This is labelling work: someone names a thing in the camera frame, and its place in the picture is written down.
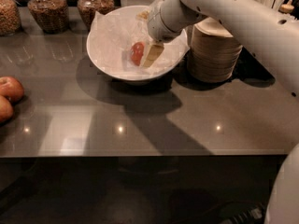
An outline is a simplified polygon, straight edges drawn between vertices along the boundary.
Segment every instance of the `apple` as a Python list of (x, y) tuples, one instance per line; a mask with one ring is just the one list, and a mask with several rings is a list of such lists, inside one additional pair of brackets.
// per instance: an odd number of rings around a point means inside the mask
[(10, 101), (0, 95), (0, 124), (11, 119), (13, 116), (13, 107)]
[(23, 97), (24, 87), (15, 77), (0, 77), (0, 95), (16, 103)]
[(131, 47), (131, 60), (135, 65), (140, 65), (144, 52), (144, 44), (142, 42), (136, 42)]

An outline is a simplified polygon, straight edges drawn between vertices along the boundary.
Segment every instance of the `glass jar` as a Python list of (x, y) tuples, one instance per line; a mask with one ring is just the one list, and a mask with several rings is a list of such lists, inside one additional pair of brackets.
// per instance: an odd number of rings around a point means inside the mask
[(21, 18), (14, 0), (0, 0), (0, 35), (13, 35), (21, 28)]
[(95, 11), (107, 14), (114, 9), (114, 0), (78, 0), (78, 11), (88, 30), (95, 16)]
[(66, 0), (30, 0), (28, 9), (45, 33), (58, 34), (68, 29), (69, 15)]

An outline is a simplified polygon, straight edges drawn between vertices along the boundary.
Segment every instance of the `white bowl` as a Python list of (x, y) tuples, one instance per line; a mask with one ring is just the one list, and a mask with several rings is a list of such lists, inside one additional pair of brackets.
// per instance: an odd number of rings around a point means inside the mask
[(138, 21), (136, 14), (146, 6), (130, 6), (116, 9), (105, 16), (96, 16), (87, 38), (87, 52), (94, 65), (107, 75), (116, 79), (138, 83), (151, 81), (172, 70), (188, 51), (187, 34), (164, 44), (164, 51), (149, 68), (134, 65), (128, 52), (134, 44)]

